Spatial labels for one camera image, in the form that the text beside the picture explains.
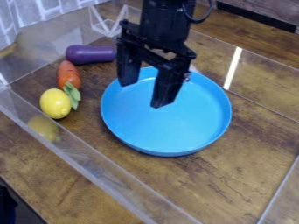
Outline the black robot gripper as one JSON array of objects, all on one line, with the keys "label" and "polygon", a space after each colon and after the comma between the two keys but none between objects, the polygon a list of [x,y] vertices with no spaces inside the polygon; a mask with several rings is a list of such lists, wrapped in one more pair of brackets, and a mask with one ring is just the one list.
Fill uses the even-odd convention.
[{"label": "black robot gripper", "polygon": [[116,75],[120,86],[138,82],[142,62],[158,68],[151,106],[171,103],[190,80],[196,53],[184,44],[192,23],[192,0],[144,0],[139,23],[123,19],[116,42]]}]

